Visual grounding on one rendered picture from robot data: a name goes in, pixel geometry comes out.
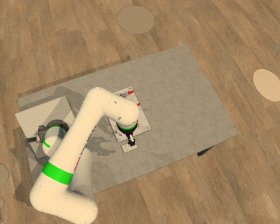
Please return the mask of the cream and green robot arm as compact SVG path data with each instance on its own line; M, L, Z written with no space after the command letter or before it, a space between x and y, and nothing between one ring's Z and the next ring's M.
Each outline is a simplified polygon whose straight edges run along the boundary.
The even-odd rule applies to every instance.
M39 135L27 142L43 143L50 159L30 191L32 206L75 224L91 224L98 215L98 205L91 181L92 154L85 146L103 116L116 122L115 129L129 134L137 128L139 115L133 100L94 87L86 93L70 128L62 120L39 126ZM67 189L70 181L72 191Z

